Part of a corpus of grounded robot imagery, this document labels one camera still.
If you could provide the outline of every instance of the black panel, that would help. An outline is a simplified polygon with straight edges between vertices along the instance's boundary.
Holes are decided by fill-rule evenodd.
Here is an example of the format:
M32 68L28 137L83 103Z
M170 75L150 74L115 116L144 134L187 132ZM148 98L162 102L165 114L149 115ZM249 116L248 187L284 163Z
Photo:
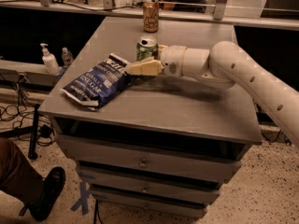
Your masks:
M235 27L239 46L263 68L299 91L299 32Z
M62 47L68 47L76 58L105 16L0 7L0 56L5 60L43 63L40 43L59 65Z

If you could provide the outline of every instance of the white bottle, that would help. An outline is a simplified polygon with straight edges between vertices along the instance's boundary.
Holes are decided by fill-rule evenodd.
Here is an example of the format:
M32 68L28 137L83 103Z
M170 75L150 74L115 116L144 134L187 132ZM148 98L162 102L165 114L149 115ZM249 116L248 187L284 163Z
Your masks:
M64 60L64 66L66 68L68 66L70 66L72 64L72 62L74 61L72 52L70 50L68 50L67 48L63 48L62 58Z
M48 49L46 48L48 44L41 43L40 46L43 48L43 62L47 67L47 70L52 75L58 75L62 70L62 67L59 67L57 64L56 58L53 54L51 54Z

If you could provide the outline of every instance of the blue chip bag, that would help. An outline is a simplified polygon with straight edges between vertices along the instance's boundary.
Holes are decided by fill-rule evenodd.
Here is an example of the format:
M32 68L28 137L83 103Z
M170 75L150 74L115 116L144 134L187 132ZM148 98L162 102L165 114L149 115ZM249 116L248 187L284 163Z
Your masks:
M108 59L74 79L62 91L92 111L98 110L135 80L125 73L126 64L127 61L111 53Z

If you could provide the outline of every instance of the spray bottle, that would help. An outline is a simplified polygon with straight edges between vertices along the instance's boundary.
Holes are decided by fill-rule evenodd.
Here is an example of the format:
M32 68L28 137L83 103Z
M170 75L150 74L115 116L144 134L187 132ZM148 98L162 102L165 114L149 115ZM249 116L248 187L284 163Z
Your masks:
M59 72L61 71L62 67L59 67L57 64L56 58L53 54L51 54L48 49L46 48L48 44L41 43L40 46L43 48L43 62L47 67L47 70L50 74L52 75L58 75Z

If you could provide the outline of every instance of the pants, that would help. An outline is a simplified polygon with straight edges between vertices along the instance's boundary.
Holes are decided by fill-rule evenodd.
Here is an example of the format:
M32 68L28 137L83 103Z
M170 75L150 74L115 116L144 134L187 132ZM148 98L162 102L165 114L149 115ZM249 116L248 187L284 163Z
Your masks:
M42 176L19 148L5 138L0 138L0 190L25 204L34 203L43 190Z

